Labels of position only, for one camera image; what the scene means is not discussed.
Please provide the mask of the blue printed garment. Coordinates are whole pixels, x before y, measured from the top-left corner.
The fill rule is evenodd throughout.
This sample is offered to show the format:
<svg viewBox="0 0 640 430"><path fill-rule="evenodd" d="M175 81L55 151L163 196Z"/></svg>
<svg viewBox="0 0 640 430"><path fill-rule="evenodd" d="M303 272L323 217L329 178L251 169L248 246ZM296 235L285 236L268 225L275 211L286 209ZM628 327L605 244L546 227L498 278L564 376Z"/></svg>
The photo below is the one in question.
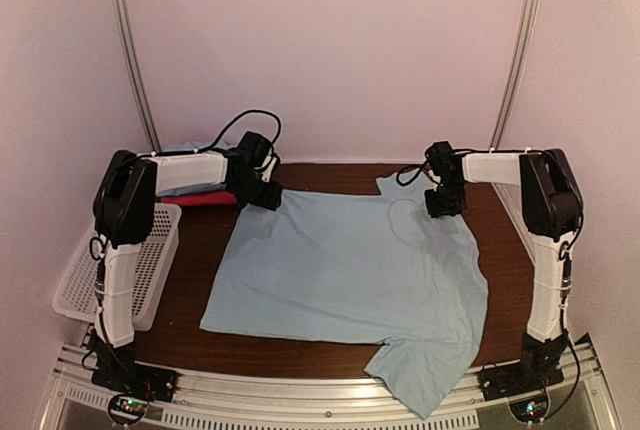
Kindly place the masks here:
<svg viewBox="0 0 640 430"><path fill-rule="evenodd" d="M475 360L488 305L476 240L433 218L420 178L374 196L286 190L239 215L200 326L209 332L374 344L366 373L420 418Z"/></svg>

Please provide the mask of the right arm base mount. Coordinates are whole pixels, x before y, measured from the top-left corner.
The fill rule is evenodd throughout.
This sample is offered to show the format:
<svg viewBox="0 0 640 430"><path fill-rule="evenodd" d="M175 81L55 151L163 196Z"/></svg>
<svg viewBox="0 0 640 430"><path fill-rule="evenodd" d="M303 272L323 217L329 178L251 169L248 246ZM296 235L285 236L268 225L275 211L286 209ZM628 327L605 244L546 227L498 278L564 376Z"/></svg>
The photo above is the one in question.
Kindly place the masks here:
<svg viewBox="0 0 640 430"><path fill-rule="evenodd" d="M484 400L508 398L562 383L564 374L560 358L566 348L564 336L541 342L524 333L517 362L488 363L480 370L478 383Z"/></svg>

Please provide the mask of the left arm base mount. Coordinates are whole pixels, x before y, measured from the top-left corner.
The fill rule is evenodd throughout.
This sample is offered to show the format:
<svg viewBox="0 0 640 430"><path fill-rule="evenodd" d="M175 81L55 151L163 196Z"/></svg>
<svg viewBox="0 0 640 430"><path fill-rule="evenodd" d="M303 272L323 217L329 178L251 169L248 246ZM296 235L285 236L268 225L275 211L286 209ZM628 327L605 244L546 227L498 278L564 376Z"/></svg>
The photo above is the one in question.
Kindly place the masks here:
<svg viewBox="0 0 640 430"><path fill-rule="evenodd" d="M91 376L94 385L145 401L172 402L175 370L137 363L134 344L113 348L97 338L90 341L89 349L97 358Z"/></svg>

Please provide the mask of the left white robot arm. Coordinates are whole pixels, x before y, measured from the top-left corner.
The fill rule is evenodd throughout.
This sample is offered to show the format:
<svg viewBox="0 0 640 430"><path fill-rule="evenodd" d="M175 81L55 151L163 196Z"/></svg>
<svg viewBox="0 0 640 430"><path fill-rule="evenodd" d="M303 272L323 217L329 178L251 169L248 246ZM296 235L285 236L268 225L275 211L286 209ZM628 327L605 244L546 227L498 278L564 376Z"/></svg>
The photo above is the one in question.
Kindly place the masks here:
<svg viewBox="0 0 640 430"><path fill-rule="evenodd" d="M215 185L233 195L239 208L274 211L281 204L282 187L271 175L279 162L273 141L251 131L231 148L113 154L92 205L101 251L91 349L97 366L121 393L133 394L144 383L131 355L133 291L136 261L153 227L157 197L178 188Z"/></svg>

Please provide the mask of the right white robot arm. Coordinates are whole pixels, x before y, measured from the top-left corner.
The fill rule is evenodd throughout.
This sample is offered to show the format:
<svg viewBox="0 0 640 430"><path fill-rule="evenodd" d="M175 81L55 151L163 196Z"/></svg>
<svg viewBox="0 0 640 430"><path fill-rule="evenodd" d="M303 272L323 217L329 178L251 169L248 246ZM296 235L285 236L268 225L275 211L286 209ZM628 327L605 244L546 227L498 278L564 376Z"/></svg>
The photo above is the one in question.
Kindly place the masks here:
<svg viewBox="0 0 640 430"><path fill-rule="evenodd" d="M522 219L534 247L533 300L512 380L535 390L568 346L566 313L573 247L584 225L584 201L565 153L548 150L455 149L447 141L425 151L434 187L425 192L430 216L467 208L465 185L490 183L520 190Z"/></svg>

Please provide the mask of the light blue shirt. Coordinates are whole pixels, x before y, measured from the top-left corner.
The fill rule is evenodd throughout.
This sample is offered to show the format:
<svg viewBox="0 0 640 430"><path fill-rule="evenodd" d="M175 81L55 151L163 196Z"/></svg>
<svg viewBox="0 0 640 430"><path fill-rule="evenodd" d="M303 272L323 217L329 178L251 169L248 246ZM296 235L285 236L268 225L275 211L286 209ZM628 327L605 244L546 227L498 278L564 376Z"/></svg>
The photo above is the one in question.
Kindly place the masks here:
<svg viewBox="0 0 640 430"><path fill-rule="evenodd" d="M208 141L188 141L188 142L184 142L184 143L179 143L179 144L170 144L167 145L166 147L164 147L162 149L163 153L171 153L171 152L178 152L178 153L184 153L184 152L191 152L194 153L198 150L202 150L202 149L230 149L233 148L235 146L234 142L230 142L226 139L222 139L220 140L218 143L216 143L215 145L213 145L211 142Z"/></svg>

